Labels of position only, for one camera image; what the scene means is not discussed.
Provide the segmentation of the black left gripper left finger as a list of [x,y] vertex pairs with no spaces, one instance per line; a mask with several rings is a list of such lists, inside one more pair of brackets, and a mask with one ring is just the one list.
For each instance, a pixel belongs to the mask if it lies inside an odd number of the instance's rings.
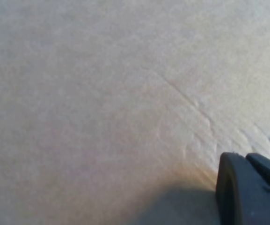
[[270,225],[270,185],[239,154],[220,156],[216,202],[223,225]]

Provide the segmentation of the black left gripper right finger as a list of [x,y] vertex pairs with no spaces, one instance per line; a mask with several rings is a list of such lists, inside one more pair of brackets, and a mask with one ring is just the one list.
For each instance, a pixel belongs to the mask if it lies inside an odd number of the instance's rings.
[[246,159],[270,185],[270,159],[258,153],[248,153]]

